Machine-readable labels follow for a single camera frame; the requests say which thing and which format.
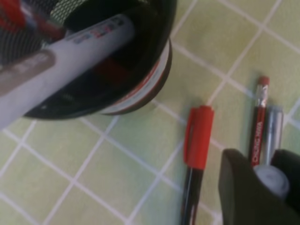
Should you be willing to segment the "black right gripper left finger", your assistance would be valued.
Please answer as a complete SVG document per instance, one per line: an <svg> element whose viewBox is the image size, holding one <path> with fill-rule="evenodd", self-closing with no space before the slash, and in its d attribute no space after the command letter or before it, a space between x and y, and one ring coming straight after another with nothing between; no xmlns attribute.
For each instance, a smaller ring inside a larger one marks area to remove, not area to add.
<svg viewBox="0 0 300 225"><path fill-rule="evenodd" d="M225 225L292 224L292 210L259 181L236 149L222 153L218 188Z"/></svg>

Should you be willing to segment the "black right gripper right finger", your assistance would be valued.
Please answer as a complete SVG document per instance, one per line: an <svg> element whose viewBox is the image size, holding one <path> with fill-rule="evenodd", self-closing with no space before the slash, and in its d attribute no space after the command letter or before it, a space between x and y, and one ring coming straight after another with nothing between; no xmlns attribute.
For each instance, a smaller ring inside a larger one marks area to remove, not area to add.
<svg viewBox="0 0 300 225"><path fill-rule="evenodd" d="M290 187L286 202L293 209L300 208L300 156L288 150L276 150L271 165L281 170Z"/></svg>

